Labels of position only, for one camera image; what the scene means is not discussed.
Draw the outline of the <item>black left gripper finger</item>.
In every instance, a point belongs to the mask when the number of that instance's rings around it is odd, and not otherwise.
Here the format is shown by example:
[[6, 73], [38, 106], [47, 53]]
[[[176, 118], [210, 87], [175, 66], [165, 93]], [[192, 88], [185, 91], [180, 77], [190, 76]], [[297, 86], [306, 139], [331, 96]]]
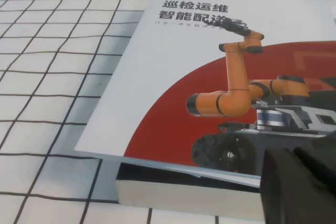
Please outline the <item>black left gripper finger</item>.
[[335, 223], [335, 132], [267, 149], [260, 196], [265, 223]]

